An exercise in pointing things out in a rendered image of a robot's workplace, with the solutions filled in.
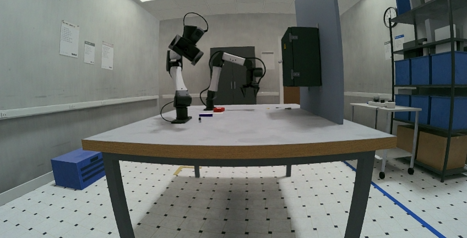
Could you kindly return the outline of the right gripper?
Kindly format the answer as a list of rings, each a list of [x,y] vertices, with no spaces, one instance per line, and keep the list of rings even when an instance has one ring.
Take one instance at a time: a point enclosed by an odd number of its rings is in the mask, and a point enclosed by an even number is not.
[[[202,52],[198,47],[196,47],[197,41],[192,41],[192,37],[189,39],[185,39],[179,35],[176,35],[175,38],[172,40],[170,45],[168,46],[169,49],[173,50],[180,56],[184,56],[186,59],[191,61],[192,65],[196,65],[197,62],[200,60],[204,52]]]

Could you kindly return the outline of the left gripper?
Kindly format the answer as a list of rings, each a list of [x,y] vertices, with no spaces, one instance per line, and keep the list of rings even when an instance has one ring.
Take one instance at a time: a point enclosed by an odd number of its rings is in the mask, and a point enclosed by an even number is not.
[[[258,93],[260,87],[254,87],[253,85],[251,85],[252,83],[253,83],[253,84],[258,84],[257,81],[253,81],[253,77],[252,77],[252,78],[251,78],[251,77],[246,77],[246,84],[242,84],[242,87],[240,87],[240,90],[241,90],[241,92],[242,92],[244,98],[245,98],[245,95],[246,95],[246,88],[249,88],[249,86],[250,86],[251,88],[253,88],[254,97],[256,98],[257,93]],[[257,91],[256,91],[256,90],[257,90]],[[243,93],[243,92],[244,92],[244,93]]]

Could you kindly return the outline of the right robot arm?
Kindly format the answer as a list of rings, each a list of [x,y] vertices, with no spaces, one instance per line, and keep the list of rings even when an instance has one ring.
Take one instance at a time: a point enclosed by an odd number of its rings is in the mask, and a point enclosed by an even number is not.
[[[205,32],[202,28],[193,25],[185,25],[184,35],[182,35],[182,37],[189,39],[191,36],[193,38],[192,41],[194,42],[195,40],[199,41],[204,33]],[[171,59],[176,61],[171,61]],[[176,119],[171,121],[172,124],[183,124],[192,119],[192,116],[188,116],[187,108],[187,106],[190,106],[192,103],[192,97],[189,95],[189,92],[184,85],[181,74],[182,68],[182,56],[172,50],[167,50],[166,71],[172,76],[175,87],[173,106],[176,108]]]

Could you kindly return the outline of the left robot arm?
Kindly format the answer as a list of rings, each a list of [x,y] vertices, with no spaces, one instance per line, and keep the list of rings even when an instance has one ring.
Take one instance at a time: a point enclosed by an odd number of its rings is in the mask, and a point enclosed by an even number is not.
[[[228,53],[220,51],[219,54],[213,59],[213,74],[206,98],[207,106],[206,109],[204,109],[204,111],[213,111],[213,109],[216,108],[214,107],[213,100],[218,95],[219,76],[225,60],[245,66],[247,69],[246,77],[253,77],[253,71],[254,77],[261,77],[263,75],[263,68],[253,68],[254,63],[251,60],[230,55]]]

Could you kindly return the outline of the dark grey wall panel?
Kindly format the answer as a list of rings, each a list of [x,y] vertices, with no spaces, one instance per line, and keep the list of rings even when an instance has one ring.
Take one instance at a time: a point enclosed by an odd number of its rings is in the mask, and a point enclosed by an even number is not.
[[[295,0],[297,27],[318,23],[319,86],[300,87],[300,108],[339,125],[344,121],[344,65],[338,0]]]

